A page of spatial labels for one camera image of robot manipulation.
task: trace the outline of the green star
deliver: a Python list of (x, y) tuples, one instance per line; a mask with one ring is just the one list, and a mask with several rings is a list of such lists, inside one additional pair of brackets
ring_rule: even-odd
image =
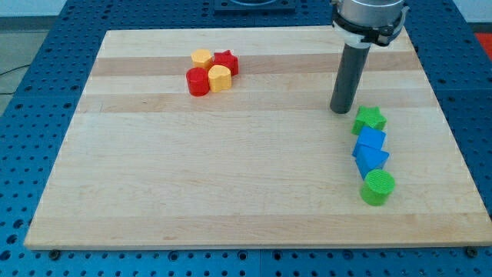
[(359, 135), (362, 127), (368, 126), (376, 130), (382, 130), (386, 124), (386, 118), (379, 111), (379, 107), (368, 108), (360, 106), (355, 117), (352, 134)]

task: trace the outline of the blue block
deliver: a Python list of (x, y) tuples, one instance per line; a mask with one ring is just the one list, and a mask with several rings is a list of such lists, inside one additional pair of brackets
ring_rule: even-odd
[(373, 169), (383, 169), (389, 156), (390, 153), (388, 152), (361, 145), (357, 152), (355, 163), (359, 168), (362, 179), (365, 179), (366, 174)]
[(357, 157), (357, 152), (361, 145), (369, 146), (374, 149), (381, 150), (383, 148), (384, 139), (386, 138), (386, 133), (373, 129), (371, 127), (362, 127), (361, 133), (355, 142), (354, 151), (352, 155)]

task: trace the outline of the green block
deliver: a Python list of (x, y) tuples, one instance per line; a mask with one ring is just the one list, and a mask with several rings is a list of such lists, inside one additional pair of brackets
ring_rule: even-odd
[(393, 190), (393, 176), (382, 169), (374, 169), (366, 175), (361, 197), (369, 205), (383, 205)]
[(355, 116), (352, 134), (359, 135), (362, 127), (369, 126), (377, 130), (383, 130), (386, 125), (386, 118), (381, 114), (379, 107), (368, 108), (360, 106)]

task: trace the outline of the red star block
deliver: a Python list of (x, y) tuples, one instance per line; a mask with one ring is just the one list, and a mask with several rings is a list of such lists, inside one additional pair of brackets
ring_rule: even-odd
[(223, 65), (229, 68), (233, 76), (239, 73), (238, 57), (232, 55), (231, 50), (214, 53), (214, 65)]

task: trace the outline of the blue pegboard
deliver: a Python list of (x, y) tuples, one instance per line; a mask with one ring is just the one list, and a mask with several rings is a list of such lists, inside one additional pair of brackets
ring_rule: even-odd
[[(296, 4), (294, 13), (214, 15), (207, 0), (68, 0), (0, 118), (0, 276), (492, 275), (492, 248), (63, 251), (51, 260), (22, 246), (107, 30), (330, 24), (328, 0)], [(451, 0), (409, 4), (411, 41), (490, 214), (492, 64)]]

